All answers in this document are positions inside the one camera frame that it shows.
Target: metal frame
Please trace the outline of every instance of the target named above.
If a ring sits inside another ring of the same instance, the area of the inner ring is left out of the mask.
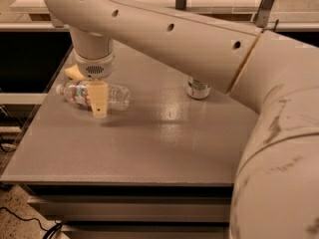
[[[274,2],[275,0],[261,0],[258,13],[255,17],[257,27],[264,28],[267,26]]]

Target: bottle cap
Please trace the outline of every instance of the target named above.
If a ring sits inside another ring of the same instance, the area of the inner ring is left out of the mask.
[[[59,84],[59,85],[56,87],[56,93],[57,93],[58,95],[62,95],[62,94],[63,94],[63,89],[64,89],[63,85],[62,85],[62,84]]]

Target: gray table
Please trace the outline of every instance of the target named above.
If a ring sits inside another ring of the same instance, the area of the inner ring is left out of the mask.
[[[257,116],[227,96],[185,92],[187,76],[116,43],[125,112],[95,119],[64,101],[55,81],[1,180],[24,184],[231,185]],[[68,58],[64,68],[75,63]]]

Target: bottle label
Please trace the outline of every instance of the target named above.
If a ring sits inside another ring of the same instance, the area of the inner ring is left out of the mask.
[[[87,84],[88,82],[76,82],[74,90],[72,92],[73,102],[80,107],[85,108],[90,106],[88,100]]]
[[[192,98],[201,100],[209,95],[210,86],[189,77],[186,91]]]

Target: floor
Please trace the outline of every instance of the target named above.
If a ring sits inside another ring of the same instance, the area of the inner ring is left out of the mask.
[[[28,22],[26,15],[14,15],[10,12],[9,5],[15,0],[0,0],[0,22]],[[303,20],[319,22],[319,0],[276,0],[271,21],[279,18],[282,21]],[[0,150],[0,171],[3,160],[8,157]],[[0,206],[6,206],[24,218],[37,217],[45,228],[50,228],[55,223],[49,222],[27,204],[28,193],[20,186],[11,189],[0,187]],[[7,238],[42,238],[43,232],[37,222],[23,222],[11,214],[0,211],[0,239]]]

